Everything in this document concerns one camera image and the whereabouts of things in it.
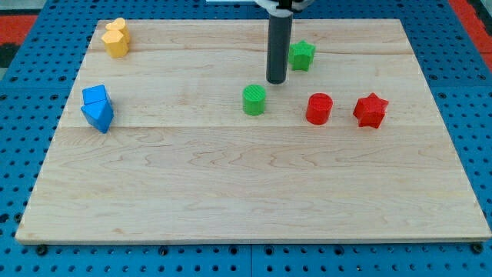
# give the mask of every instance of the wood grain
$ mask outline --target wood grain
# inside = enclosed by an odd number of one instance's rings
[[[17,231],[25,244],[468,242],[491,233],[398,20],[298,20],[309,72],[264,80],[266,21],[128,21],[109,58],[99,22]],[[80,113],[105,84],[107,135]],[[241,110],[251,83],[263,115]],[[309,95],[334,100],[305,117]],[[380,129],[358,98],[388,99]]]

